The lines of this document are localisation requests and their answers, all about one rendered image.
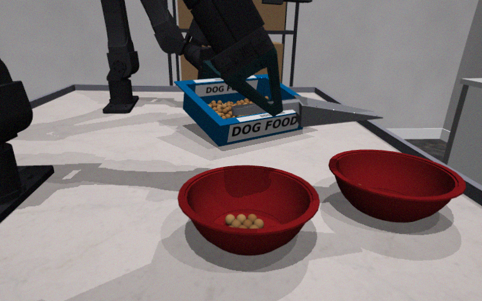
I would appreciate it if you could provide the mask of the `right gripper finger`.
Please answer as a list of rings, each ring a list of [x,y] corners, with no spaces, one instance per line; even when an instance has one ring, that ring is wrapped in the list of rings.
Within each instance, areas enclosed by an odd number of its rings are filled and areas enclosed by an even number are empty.
[[[269,73],[269,67],[267,67],[267,72],[268,72],[268,77],[269,77],[269,84],[270,84],[270,92],[271,92],[271,100],[266,99],[262,94],[260,94],[256,89],[254,89],[251,85],[249,85],[246,81],[243,81],[243,84],[250,88],[253,92],[255,92],[257,95],[262,97],[266,102],[271,102],[273,101],[273,96],[272,96],[272,87],[271,87],[271,82],[270,82],[270,73]]]
[[[257,73],[263,68],[269,67],[270,81],[272,86],[272,94],[274,103],[269,104],[262,97],[253,92],[250,88],[243,84],[243,81],[253,74]],[[282,96],[281,96],[281,86],[279,79],[279,66],[277,59],[276,48],[271,49],[264,55],[258,57],[258,59],[249,63],[239,71],[230,75],[223,80],[228,86],[236,90],[238,93],[242,94],[244,97],[254,102],[260,108],[265,110],[268,114],[273,117],[278,115],[283,111],[282,106]]]

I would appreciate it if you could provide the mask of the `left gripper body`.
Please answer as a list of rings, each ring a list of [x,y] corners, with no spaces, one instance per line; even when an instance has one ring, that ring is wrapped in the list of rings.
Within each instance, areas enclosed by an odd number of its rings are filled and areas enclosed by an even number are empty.
[[[201,53],[200,53],[200,49],[201,49]],[[192,55],[193,57],[192,64],[198,70],[198,79],[202,79],[202,73],[207,72],[206,70],[203,69],[203,62],[210,61],[215,55],[215,52],[211,47],[201,47],[200,49],[196,50]]]

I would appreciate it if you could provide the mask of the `red bowl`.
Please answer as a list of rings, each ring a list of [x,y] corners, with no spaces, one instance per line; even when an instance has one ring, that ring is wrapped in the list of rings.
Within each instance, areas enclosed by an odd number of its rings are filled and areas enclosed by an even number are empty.
[[[264,166],[226,166],[186,181],[182,212],[210,243],[236,255],[263,255],[290,242],[317,213],[319,195],[290,172]],[[225,217],[255,214],[263,228],[233,228]],[[202,217],[201,217],[202,216]],[[216,230],[216,231],[215,231]]]
[[[387,150],[342,152],[329,160],[329,169],[357,210],[389,222],[429,217],[466,190],[463,178],[448,167]]]

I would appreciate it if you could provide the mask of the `blue dog food box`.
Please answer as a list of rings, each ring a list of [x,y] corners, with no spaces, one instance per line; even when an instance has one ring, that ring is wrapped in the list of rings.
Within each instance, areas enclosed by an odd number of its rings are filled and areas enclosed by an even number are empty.
[[[271,100],[268,74],[252,75],[245,81]],[[303,129],[293,110],[282,111],[275,117],[261,113],[222,119],[209,103],[213,100],[236,103],[246,97],[221,78],[176,81],[176,85],[184,91],[183,110],[219,147]]]

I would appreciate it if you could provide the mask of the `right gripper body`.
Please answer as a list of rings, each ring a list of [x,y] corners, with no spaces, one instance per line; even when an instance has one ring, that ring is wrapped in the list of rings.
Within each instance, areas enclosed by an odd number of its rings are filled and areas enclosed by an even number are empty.
[[[215,52],[210,61],[223,80],[275,47],[263,26],[236,43],[212,0],[202,0],[190,12]]]

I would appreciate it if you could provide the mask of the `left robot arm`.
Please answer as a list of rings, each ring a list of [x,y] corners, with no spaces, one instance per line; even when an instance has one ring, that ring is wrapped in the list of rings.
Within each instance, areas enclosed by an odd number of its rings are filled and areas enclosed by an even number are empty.
[[[140,1],[155,32],[154,36],[165,53],[184,55],[192,64],[193,53],[202,45],[210,46],[194,17],[184,39],[164,0]],[[125,0],[101,0],[101,4],[107,30],[107,59],[110,68],[107,75],[110,99],[103,108],[103,114],[128,114],[139,100],[139,96],[132,95],[129,80],[139,69],[139,58],[131,40]]]

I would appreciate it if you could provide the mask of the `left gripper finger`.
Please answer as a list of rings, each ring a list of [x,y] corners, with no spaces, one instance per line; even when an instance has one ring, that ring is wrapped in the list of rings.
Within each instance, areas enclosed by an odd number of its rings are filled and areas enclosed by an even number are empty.
[[[203,69],[222,79],[222,77],[220,76],[221,73],[213,67],[213,64],[211,61],[204,61]]]
[[[219,77],[211,74],[210,72],[203,72],[202,73],[202,79],[206,79],[206,78],[219,78]]]

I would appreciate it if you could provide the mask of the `grey table edge rim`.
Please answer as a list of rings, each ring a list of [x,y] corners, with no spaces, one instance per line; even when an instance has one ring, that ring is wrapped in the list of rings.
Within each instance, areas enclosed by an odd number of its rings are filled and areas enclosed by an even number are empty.
[[[325,99],[327,102],[346,105],[345,103],[341,102],[337,98],[334,98],[332,95],[328,94],[327,92],[320,89],[319,87],[288,87],[288,88],[290,88],[292,91],[296,93],[316,93],[321,98]],[[75,90],[109,91],[109,85],[71,84],[63,88],[60,88],[58,90],[55,90],[50,93],[31,99],[29,100],[29,102],[31,107],[35,108]],[[178,86],[160,86],[160,85],[132,85],[132,91],[134,92],[184,92]],[[420,150],[416,146],[412,145],[411,143],[407,142],[401,137],[395,135],[394,133],[382,127],[381,125],[377,124],[376,122],[372,120],[362,120],[357,122],[360,125],[364,126],[366,129],[368,129],[370,132],[374,133],[382,140],[384,140],[385,142],[387,142],[388,144],[396,148],[401,153],[429,159],[443,166],[446,166],[451,170],[453,170],[454,172],[456,172],[457,174],[459,174],[466,183],[466,190],[463,194],[482,206],[482,185],[466,177],[460,172],[454,170],[453,168],[437,160],[436,158],[430,156],[423,150]]]

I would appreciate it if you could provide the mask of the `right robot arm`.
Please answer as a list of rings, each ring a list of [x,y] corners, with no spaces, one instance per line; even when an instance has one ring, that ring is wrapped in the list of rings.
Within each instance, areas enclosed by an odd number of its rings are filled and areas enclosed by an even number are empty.
[[[252,0],[212,3],[236,43],[265,24]],[[22,81],[13,82],[0,59],[0,223],[54,173],[52,165],[17,166],[13,147],[6,143],[27,129],[32,119]]]

